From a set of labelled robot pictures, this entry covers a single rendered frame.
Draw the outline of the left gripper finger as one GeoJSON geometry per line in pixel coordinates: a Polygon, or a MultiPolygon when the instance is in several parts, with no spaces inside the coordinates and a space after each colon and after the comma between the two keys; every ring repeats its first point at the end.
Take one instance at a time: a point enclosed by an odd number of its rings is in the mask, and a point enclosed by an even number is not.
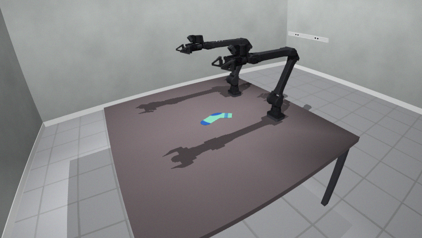
{"type": "Polygon", "coordinates": [[[234,60],[228,61],[226,64],[221,66],[221,69],[234,72],[234,60]],[[224,68],[225,66],[230,64],[230,69],[224,68]]]}
{"type": "Polygon", "coordinates": [[[217,66],[217,67],[221,67],[222,66],[222,57],[219,56],[214,62],[211,63],[212,66],[217,66]],[[219,65],[214,64],[215,62],[217,62],[219,60],[219,65]]]}

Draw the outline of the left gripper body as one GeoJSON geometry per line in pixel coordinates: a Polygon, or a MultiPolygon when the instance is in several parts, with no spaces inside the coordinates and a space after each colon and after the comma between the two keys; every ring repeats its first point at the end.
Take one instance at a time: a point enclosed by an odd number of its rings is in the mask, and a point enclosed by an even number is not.
{"type": "MultiPolygon", "coordinates": [[[[225,61],[225,63],[227,63],[228,61],[230,61],[230,60],[234,60],[234,70],[236,70],[236,66],[240,66],[240,63],[236,63],[236,59],[233,59],[233,58],[230,58],[230,57],[227,57],[227,56],[224,56],[224,61],[225,61]]],[[[225,64],[224,63],[224,64],[225,64]]],[[[223,63],[222,63],[222,65],[224,65],[223,63]]],[[[227,68],[227,69],[229,69],[230,68],[230,64],[229,65],[227,65],[227,66],[225,66],[224,68],[227,68]]]]}

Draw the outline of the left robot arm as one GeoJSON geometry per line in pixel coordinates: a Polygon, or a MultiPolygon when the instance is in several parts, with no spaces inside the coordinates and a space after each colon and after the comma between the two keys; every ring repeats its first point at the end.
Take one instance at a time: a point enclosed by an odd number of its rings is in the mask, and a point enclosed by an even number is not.
{"type": "Polygon", "coordinates": [[[281,106],[284,98],[282,94],[295,63],[300,59],[297,50],[291,47],[282,47],[280,49],[270,51],[249,53],[248,45],[246,44],[230,44],[228,46],[228,50],[231,52],[232,55],[229,55],[227,57],[236,59],[236,63],[240,63],[240,66],[245,65],[247,63],[257,64],[264,60],[288,56],[286,65],[277,83],[276,88],[271,91],[271,93],[267,97],[267,102],[269,104],[272,104],[271,110],[267,111],[267,114],[274,117],[275,119],[284,117],[284,114],[281,113],[281,106]]]}

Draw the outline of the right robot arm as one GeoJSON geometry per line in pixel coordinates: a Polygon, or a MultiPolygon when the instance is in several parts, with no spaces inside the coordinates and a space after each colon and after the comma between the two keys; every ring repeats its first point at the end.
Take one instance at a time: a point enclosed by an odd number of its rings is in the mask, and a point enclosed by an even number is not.
{"type": "MultiPolygon", "coordinates": [[[[191,43],[188,43],[192,46],[192,49],[196,48],[197,51],[203,49],[213,49],[217,47],[226,47],[230,44],[246,44],[248,45],[248,52],[252,49],[251,43],[246,38],[236,38],[236,39],[229,39],[229,40],[221,40],[221,41],[211,41],[211,42],[204,42],[202,35],[189,35],[188,40],[191,43]]],[[[236,66],[236,70],[231,72],[230,75],[227,76],[226,81],[231,85],[230,89],[228,90],[229,93],[233,95],[241,94],[239,91],[238,82],[239,82],[239,72],[241,70],[241,66],[236,66]]]]}

